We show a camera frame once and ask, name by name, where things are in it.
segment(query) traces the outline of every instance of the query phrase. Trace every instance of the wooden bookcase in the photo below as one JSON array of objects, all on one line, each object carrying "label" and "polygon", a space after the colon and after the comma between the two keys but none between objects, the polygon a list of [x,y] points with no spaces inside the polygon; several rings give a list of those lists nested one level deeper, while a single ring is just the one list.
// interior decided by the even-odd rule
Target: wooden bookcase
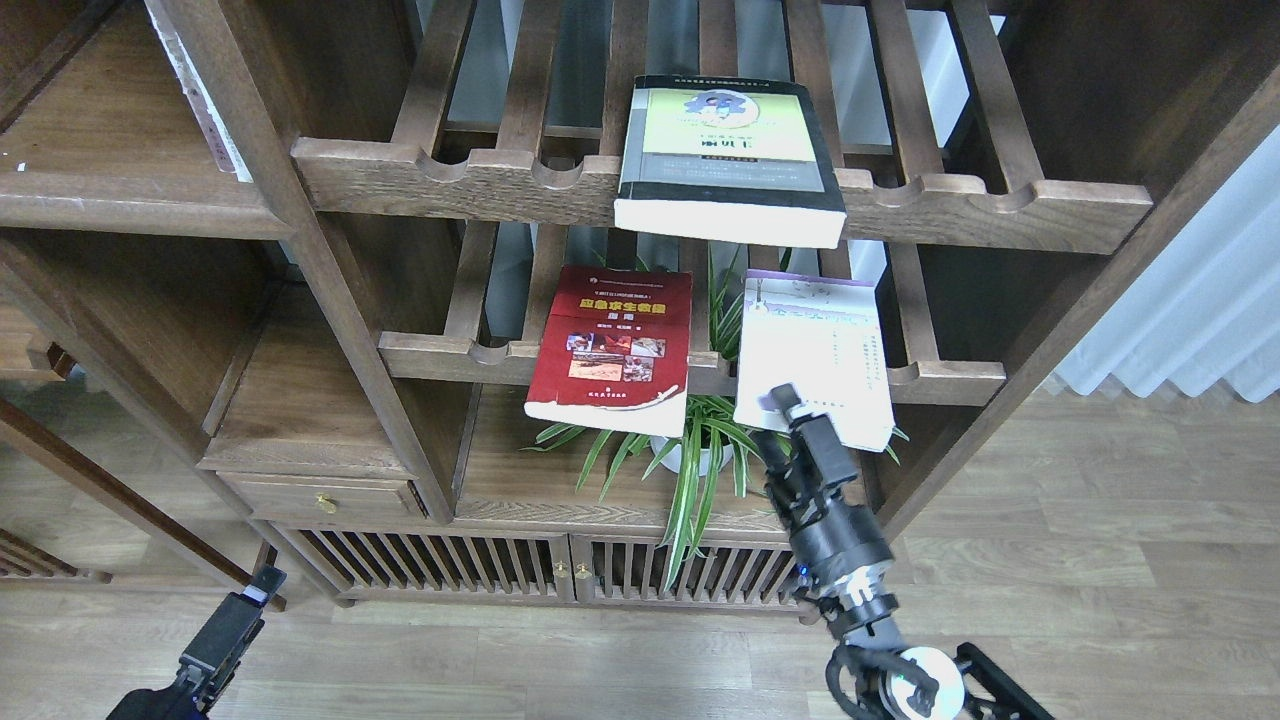
[{"label": "wooden bookcase", "polygon": [[[892,145],[841,147],[819,0],[781,1],[879,291],[901,466],[860,457],[896,536],[1280,118],[1280,8],[1184,0],[842,0],[872,26]],[[608,227],[649,4],[614,0],[598,128],[545,123],[558,0],[526,0],[497,126],[451,123],[474,0],[415,51],[399,0],[147,0],[252,182],[214,167],[137,1],[27,27],[0,68],[0,284],[40,329],[338,600],[783,607],[785,537],[726,497],[657,589],[669,487],[575,495],[581,454],[520,452],[567,228]],[[908,9],[946,13],[972,100],[937,147]],[[700,70],[736,74],[731,0]],[[997,37],[988,13],[1007,15]],[[539,225],[521,337],[484,324],[498,223]],[[301,269],[291,278],[283,246]],[[635,236],[609,231],[626,265]],[[681,269],[705,278],[705,243]],[[776,266],[753,247],[753,266]],[[847,277],[841,251],[823,274]],[[691,389],[733,392],[695,293]]]}]

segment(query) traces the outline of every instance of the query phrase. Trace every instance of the cabinet door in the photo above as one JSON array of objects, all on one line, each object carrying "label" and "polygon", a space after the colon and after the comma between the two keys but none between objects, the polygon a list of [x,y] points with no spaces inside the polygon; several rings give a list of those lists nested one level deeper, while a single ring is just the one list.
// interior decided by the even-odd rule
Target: cabinet door
[{"label": "cabinet door", "polygon": [[568,538],[302,528],[298,550],[348,600],[422,598],[467,602],[573,602]]},{"label": "cabinet door", "polygon": [[710,542],[663,587],[667,548],[653,538],[570,536],[575,592],[595,605],[672,607],[788,609],[782,596],[794,574],[791,548],[783,543]]}]

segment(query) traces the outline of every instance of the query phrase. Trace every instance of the brass knob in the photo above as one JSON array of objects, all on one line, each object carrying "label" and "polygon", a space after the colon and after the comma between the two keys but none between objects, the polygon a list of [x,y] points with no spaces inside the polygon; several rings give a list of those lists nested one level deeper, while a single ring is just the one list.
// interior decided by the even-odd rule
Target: brass knob
[{"label": "brass knob", "polygon": [[333,515],[338,511],[338,501],[320,492],[316,493],[316,507],[324,510],[326,515]]}]

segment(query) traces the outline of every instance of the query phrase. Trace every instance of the white book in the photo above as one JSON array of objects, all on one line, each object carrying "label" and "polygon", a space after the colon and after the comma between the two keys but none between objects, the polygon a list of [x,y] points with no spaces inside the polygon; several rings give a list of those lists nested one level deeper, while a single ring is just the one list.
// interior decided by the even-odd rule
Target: white book
[{"label": "white book", "polygon": [[791,383],[809,407],[831,416],[841,443],[883,451],[893,406],[876,287],[748,270],[744,304],[733,420],[786,430],[769,391]]}]

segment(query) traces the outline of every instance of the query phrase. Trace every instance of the book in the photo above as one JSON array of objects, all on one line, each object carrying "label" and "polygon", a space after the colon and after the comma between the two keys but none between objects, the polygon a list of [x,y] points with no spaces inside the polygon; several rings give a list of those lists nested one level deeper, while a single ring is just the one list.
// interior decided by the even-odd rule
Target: book
[{"label": "book", "polygon": [[692,282],[689,273],[563,268],[525,414],[684,434]]},{"label": "book", "polygon": [[845,201],[804,86],[640,76],[613,215],[640,232],[836,247]]},{"label": "book", "polygon": [[792,383],[840,442],[882,452],[892,437],[876,286],[748,270],[733,420],[785,430],[769,391]]}]

